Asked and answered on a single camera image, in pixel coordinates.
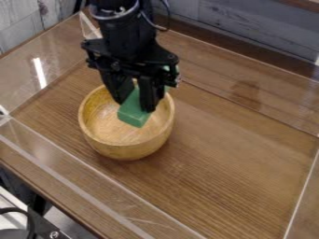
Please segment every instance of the bowl rim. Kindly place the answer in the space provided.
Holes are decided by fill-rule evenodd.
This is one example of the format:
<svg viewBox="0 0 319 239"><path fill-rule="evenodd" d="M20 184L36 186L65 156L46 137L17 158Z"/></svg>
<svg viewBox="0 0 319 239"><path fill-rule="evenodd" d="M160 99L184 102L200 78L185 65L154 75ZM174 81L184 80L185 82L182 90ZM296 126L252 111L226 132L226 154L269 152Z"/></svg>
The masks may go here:
<svg viewBox="0 0 319 239"><path fill-rule="evenodd" d="M78 107L78 114L77 114L77 118L78 118L78 124L80 124L80 128L85 134L85 136L88 136L92 140L94 140L97 143L100 144L106 144L108 146L110 147L133 147L133 146L137 146L137 145L142 145L145 144L146 142L150 142L154 138L157 138L162 132L169 128L169 126L172 125L173 123L173 120L174 120L174 102L173 102L173 99L172 99L172 96L170 94L166 92L165 93L165 100L168 101L168 105L169 105L169 109L170 109L170 114L169 114L169 117L168 117L168 120L165 121L164 123L164 127L160 129L158 133L154 134L149 139L146 140L142 140L140 141L138 143L134 143L134 144L114 144L114 143L110 143L110 142L106 142L105 140L101 140L100 138L97 138L93 133L88 130L86 126L85 126L85 123L84 123L84 106L85 106L85 103L88 101L88 99L90 98L90 96L97 92L100 91L101 89L105 89L105 86L101 85L100 87L97 87L93 91L89 92L89 94L85 96L84 100L81 101L81 104L80 104L80 107Z"/></svg>

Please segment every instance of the wooden table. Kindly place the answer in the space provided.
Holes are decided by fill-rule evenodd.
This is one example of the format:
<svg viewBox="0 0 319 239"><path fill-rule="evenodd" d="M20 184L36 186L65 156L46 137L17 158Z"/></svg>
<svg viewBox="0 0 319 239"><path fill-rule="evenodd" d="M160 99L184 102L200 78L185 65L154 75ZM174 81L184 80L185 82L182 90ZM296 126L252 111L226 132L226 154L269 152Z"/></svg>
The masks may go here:
<svg viewBox="0 0 319 239"><path fill-rule="evenodd" d="M45 76L58 79L32 89L25 103L6 103L1 164L102 238L282 238L286 229L289 238L317 238L317 82L186 35L160 35L184 75L172 90L174 130L156 154L113 162L88 146L77 124L78 105L101 85L78 29L73 17L0 63L4 76L18 75L9 61L33 61L41 53L29 49L56 41L58 50L41 52ZM9 80L18 91L17 82ZM311 204L293 214L309 170Z"/></svg>

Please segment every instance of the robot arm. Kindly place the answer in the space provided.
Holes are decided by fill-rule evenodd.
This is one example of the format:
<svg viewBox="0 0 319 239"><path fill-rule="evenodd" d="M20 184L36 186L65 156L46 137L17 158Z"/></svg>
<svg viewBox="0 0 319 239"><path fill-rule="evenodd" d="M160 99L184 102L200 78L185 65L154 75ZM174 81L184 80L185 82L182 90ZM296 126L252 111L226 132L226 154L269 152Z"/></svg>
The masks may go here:
<svg viewBox="0 0 319 239"><path fill-rule="evenodd" d="M134 89L136 78L140 108L152 112L164 97L164 86L178 84L178 57L156 41L150 0L92 0L89 13L98 22L102 39L82 43L88 66L100 71L118 104Z"/></svg>

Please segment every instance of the wooden bowl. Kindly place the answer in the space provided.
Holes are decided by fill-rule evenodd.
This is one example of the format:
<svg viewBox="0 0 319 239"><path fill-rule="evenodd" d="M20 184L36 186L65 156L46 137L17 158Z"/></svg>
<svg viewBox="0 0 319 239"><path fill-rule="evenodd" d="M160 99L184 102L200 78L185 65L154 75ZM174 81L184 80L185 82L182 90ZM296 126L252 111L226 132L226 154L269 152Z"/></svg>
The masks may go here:
<svg viewBox="0 0 319 239"><path fill-rule="evenodd" d="M98 87L81 103L80 127L89 146L100 154L118 161L133 161L152 154L166 141L173 128L174 104L165 93L140 129L117 119L118 108L105 87Z"/></svg>

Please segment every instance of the green sponge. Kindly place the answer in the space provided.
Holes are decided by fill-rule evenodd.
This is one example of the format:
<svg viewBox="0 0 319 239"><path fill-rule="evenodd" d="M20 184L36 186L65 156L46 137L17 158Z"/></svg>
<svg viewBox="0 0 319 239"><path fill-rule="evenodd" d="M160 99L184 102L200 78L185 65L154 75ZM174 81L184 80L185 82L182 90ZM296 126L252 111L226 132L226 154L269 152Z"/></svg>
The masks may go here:
<svg viewBox="0 0 319 239"><path fill-rule="evenodd" d="M136 87L121 104L117 111L117 118L126 124L141 128L148 121L150 114L152 113L146 113L140 109L140 89Z"/></svg>

